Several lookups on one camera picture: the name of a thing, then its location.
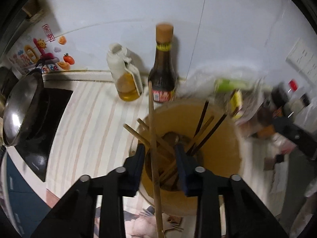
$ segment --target wok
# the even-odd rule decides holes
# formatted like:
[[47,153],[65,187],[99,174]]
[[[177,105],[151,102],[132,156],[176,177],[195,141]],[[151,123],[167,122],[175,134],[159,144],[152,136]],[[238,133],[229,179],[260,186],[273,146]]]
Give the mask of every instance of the wok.
[[31,133],[45,96],[42,71],[35,68],[10,92],[4,107],[3,135],[6,146],[15,146]]

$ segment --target striped countertop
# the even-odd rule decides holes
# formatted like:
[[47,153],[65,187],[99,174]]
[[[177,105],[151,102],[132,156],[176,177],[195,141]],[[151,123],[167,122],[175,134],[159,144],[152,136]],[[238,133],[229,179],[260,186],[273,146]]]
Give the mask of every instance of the striped countertop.
[[[132,135],[126,123],[148,114],[148,90],[133,102],[119,99],[113,83],[78,82],[58,126],[48,161],[47,189],[58,198],[83,174],[103,176],[128,157]],[[274,172],[263,171],[264,158],[277,150],[262,141],[245,141],[243,179],[274,215],[280,214],[285,190],[271,193]],[[138,194],[125,198],[124,207],[138,213],[147,202]]]

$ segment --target electrical outlet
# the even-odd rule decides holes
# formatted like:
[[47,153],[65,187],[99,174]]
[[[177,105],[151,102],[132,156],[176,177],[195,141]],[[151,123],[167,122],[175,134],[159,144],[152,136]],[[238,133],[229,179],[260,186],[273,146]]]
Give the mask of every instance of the electrical outlet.
[[313,57],[309,60],[302,72],[313,82],[317,82],[317,57]]
[[317,56],[314,55],[302,39],[299,39],[295,44],[286,61],[310,81],[317,84]]
[[314,53],[309,47],[299,39],[293,50],[287,56],[286,61],[290,62],[293,66],[298,68],[298,70],[303,70],[313,55]]

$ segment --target wooden chopstick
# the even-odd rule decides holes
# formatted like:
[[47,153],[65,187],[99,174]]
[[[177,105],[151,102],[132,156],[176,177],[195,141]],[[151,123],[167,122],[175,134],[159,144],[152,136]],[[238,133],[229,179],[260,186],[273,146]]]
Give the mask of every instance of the wooden chopstick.
[[191,152],[190,156],[193,156],[196,154],[199,149],[204,146],[204,144],[207,142],[207,140],[211,137],[211,135],[214,134],[214,132],[218,129],[218,127],[222,124],[222,122],[226,119],[227,115],[224,113],[222,117],[218,120],[218,122],[215,124],[215,126],[211,129],[211,131],[205,136],[205,138],[197,145],[197,147]]
[[[144,145],[146,145],[148,148],[151,147],[150,142],[144,138],[143,136],[141,136],[139,133],[137,133],[133,128],[131,128],[129,125],[124,124],[123,127],[130,132],[134,137],[136,137],[139,141],[141,141]],[[162,159],[164,159],[167,162],[170,162],[170,159],[165,157],[163,154],[159,154],[159,157],[161,157]]]
[[[140,118],[137,119],[137,122],[146,130],[146,131],[150,131],[150,127],[148,127],[146,125],[146,123],[144,121],[142,121]],[[171,155],[175,155],[175,151],[174,149],[165,141],[163,140],[160,136],[156,135],[156,139],[159,142],[159,144],[165,148]]]
[[[200,128],[201,128],[201,126],[202,126],[203,119],[205,118],[205,114],[206,114],[208,105],[209,105],[209,102],[208,102],[208,101],[205,101],[205,104],[204,104],[204,106],[203,106],[203,109],[202,109],[202,112],[201,112],[201,115],[200,115],[200,119],[199,119],[199,122],[198,122],[198,125],[197,125],[197,128],[196,128],[194,137],[195,137],[195,136],[198,134],[198,132],[200,131]],[[193,149],[194,149],[194,145],[191,146],[191,148],[188,150],[188,153],[191,153]]]
[[[209,102],[206,100],[206,101],[205,101],[205,104],[204,104],[204,106],[203,106],[201,115],[200,115],[199,122],[198,122],[198,124],[197,124],[197,128],[196,128],[194,137],[195,137],[195,136],[197,135],[197,133],[200,131],[200,128],[201,128],[201,126],[202,126],[202,122],[203,122],[203,120],[204,120],[204,118],[205,118],[205,114],[206,114],[208,105],[209,105]],[[194,145],[192,145],[191,148],[187,151],[187,154],[191,154],[191,152],[193,151],[193,149],[194,149]],[[175,189],[175,188],[177,187],[177,182],[178,182],[178,180],[179,180],[179,175],[177,175],[175,181],[173,182],[172,189]]]
[[162,219],[162,204],[161,204],[161,190],[159,187],[159,170],[157,166],[157,147],[156,147],[156,132],[154,122],[154,101],[152,82],[149,82],[149,120],[150,120],[150,145],[151,145],[151,168],[152,181],[154,190],[154,207],[156,219],[156,231],[158,238],[164,238],[163,219]]
[[[196,143],[196,141],[199,139],[199,137],[203,134],[203,132],[208,128],[208,126],[211,124],[211,122],[213,121],[214,118],[215,117],[213,115],[211,117],[209,117],[209,119],[202,126],[202,128],[197,133],[197,135],[185,146],[184,150],[185,150],[186,154],[189,151],[189,149]],[[165,169],[165,171],[160,175],[159,179],[160,179],[161,185],[163,185],[170,177],[172,177],[175,174],[174,173],[173,175],[171,175],[171,173],[175,169],[176,169],[176,160],[174,160],[172,163],[170,163],[168,165],[168,167]]]

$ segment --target spice bottle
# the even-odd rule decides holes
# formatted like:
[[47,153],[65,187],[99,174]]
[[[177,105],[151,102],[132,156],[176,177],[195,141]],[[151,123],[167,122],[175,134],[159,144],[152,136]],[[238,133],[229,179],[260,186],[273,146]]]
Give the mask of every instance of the spice bottle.
[[172,66],[173,25],[156,25],[156,53],[154,66],[148,81],[152,82],[154,101],[164,103],[172,100],[175,91],[176,76]]
[[305,93],[305,88],[298,88],[296,81],[293,79],[289,82],[293,91],[290,101],[284,106],[285,116],[295,121],[296,116],[310,104],[310,100]]
[[139,70],[132,64],[129,50],[118,43],[110,44],[107,63],[111,71],[119,97],[124,101],[133,101],[143,91]]

